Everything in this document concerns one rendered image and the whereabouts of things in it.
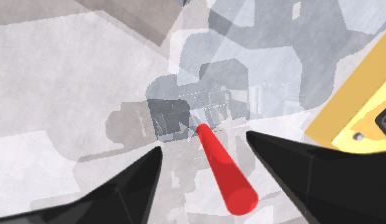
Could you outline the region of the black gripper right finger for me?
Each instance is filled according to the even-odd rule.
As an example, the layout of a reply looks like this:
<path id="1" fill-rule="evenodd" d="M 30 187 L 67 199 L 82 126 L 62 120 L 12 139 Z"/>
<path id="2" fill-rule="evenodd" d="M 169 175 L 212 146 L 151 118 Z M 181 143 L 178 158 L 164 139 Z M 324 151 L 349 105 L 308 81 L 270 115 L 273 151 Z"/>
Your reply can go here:
<path id="1" fill-rule="evenodd" d="M 351 153 L 251 130 L 246 141 L 309 224 L 386 224 L 386 150 Z"/>

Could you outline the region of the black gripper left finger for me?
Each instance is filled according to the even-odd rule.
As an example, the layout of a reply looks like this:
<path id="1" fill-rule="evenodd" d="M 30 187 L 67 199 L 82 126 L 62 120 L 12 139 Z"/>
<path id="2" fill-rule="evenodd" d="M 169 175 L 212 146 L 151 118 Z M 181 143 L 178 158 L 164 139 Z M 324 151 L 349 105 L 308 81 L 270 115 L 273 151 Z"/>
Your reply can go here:
<path id="1" fill-rule="evenodd" d="M 162 159 L 156 146 L 75 202 L 0 217 L 0 224 L 147 224 Z"/>

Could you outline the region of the red peg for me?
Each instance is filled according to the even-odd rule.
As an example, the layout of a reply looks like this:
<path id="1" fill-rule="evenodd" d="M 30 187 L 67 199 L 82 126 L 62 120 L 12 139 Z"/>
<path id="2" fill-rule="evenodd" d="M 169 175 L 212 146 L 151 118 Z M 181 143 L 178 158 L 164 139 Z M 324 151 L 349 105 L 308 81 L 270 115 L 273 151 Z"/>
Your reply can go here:
<path id="1" fill-rule="evenodd" d="M 227 211 L 232 215 L 246 215 L 258 204 L 259 196 L 238 166 L 206 124 L 197 133 L 220 189 Z"/>

